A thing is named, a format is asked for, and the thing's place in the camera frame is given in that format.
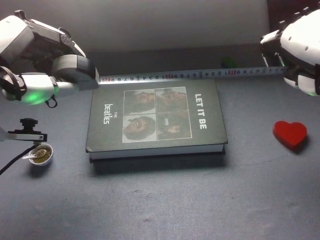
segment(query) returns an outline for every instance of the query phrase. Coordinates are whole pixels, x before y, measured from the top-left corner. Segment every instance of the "four-panel photo grid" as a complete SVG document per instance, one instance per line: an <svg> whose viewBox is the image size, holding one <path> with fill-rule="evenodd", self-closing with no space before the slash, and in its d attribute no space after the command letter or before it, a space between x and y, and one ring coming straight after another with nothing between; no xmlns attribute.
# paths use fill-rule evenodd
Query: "four-panel photo grid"
<svg viewBox="0 0 320 240"><path fill-rule="evenodd" d="M124 91L123 143L192 138L185 86Z"/></svg>

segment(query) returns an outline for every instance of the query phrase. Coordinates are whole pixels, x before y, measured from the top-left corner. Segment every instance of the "white spoon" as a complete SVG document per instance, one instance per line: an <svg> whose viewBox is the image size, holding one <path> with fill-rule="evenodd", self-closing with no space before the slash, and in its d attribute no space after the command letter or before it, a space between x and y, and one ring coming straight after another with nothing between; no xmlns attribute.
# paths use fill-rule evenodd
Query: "white spoon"
<svg viewBox="0 0 320 240"><path fill-rule="evenodd" d="M30 156L24 156L22 159L37 159L37 158L43 157L44 155L46 155L46 153L47 153L47 150L40 149L35 154L32 154Z"/></svg>

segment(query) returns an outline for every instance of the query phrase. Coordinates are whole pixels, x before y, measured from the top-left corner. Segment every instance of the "measuring tape numbers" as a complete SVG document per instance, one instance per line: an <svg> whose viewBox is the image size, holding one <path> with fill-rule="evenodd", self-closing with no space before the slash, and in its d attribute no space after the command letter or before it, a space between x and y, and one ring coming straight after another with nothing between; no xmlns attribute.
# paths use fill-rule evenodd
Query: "measuring tape numbers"
<svg viewBox="0 0 320 240"><path fill-rule="evenodd" d="M166 71L142 74L126 74L115 76L101 76L99 84L133 84L183 81L188 79L219 79L283 75L286 67L252 67L252 68L227 68L187 71Z"/></svg>

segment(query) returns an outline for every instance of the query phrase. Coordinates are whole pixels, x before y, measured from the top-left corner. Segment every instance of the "gray table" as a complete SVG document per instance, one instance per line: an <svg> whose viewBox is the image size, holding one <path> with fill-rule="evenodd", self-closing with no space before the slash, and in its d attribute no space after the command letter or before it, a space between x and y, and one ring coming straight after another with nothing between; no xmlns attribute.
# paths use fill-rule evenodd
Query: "gray table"
<svg viewBox="0 0 320 240"><path fill-rule="evenodd" d="M16 162L0 176L1 240L318 240L320 99L280 77L218 81L226 154L89 164L91 92L45 105L0 101L0 124L39 120L54 161ZM302 122L299 154L274 138L275 122ZM4 166L30 146L0 143Z"/></svg>

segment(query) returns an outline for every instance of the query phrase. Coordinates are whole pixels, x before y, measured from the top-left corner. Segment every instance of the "red heart-shaped object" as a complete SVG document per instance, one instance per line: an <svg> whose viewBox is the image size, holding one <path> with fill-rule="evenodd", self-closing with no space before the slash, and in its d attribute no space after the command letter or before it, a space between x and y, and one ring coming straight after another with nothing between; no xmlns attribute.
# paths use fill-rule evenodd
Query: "red heart-shaped object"
<svg viewBox="0 0 320 240"><path fill-rule="evenodd" d="M307 137L307 128L300 122L278 121L272 132L274 137L290 150L295 150Z"/></svg>

